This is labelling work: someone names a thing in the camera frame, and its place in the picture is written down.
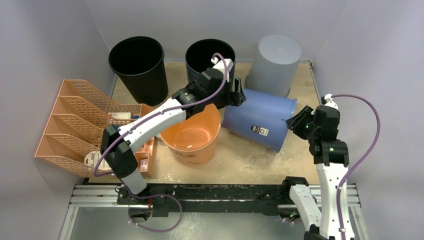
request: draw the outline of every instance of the table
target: table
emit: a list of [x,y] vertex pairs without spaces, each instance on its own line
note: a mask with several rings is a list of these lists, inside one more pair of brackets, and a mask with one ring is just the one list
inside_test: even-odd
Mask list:
[[[235,76],[244,81],[250,66],[250,63],[236,63]],[[184,62],[166,63],[165,69],[169,98],[172,93],[187,84],[187,73]],[[299,65],[288,97],[297,99],[295,113],[306,105],[312,108],[318,106],[310,65]],[[112,99],[122,104],[137,103],[120,79],[116,83]],[[224,109],[219,112],[222,118]],[[158,141],[154,153],[153,177],[146,181],[187,184],[281,184],[286,176],[298,176],[305,177],[310,184],[319,184],[313,157],[308,149],[308,142],[291,131],[287,133],[281,151],[276,153],[221,128],[215,156],[209,162],[195,167],[178,162],[168,147]],[[119,183],[114,176],[91,178],[89,182]]]

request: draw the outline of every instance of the gray trash can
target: gray trash can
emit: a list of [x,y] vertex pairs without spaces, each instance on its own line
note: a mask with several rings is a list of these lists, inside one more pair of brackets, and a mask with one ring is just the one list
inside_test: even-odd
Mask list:
[[287,97],[301,56],[301,46],[293,38],[280,34],[264,37],[259,42],[245,87]]

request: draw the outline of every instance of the blue trash can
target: blue trash can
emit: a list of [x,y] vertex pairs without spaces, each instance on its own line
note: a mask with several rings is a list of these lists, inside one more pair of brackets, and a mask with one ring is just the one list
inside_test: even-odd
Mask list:
[[246,88],[243,92],[247,100],[225,108],[222,127],[278,153],[288,132],[286,120],[293,117],[298,100]]

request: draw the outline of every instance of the orange plastic organizer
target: orange plastic organizer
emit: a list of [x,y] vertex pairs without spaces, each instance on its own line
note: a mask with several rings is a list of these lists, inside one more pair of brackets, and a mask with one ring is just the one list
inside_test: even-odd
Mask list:
[[[85,80],[63,80],[35,156],[83,178],[93,176],[85,156],[99,151],[103,128],[122,126],[135,119],[116,119],[108,113],[144,116],[154,108],[146,104],[119,104]],[[135,152],[138,168],[145,177],[153,174],[155,138]]]

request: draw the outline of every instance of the trash can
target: trash can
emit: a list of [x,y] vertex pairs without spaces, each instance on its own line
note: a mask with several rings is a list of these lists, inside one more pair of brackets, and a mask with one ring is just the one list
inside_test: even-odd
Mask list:
[[236,53],[233,48],[228,43],[218,39],[204,39],[193,43],[185,53],[185,67],[187,68],[189,82],[197,80],[203,71],[214,66],[211,63],[214,53],[219,53],[224,58],[232,60],[234,66],[229,71],[229,77],[230,79],[234,78]]
[[155,106],[168,95],[164,49],[155,39],[134,36],[116,44],[109,65],[139,104]]
[[301,56],[301,46],[293,38],[280,34],[266,36],[257,47],[246,88],[287,97]]
[[247,100],[241,106],[225,108],[222,127],[278,153],[289,131],[286,120],[293,117],[297,99],[250,89],[243,93]]

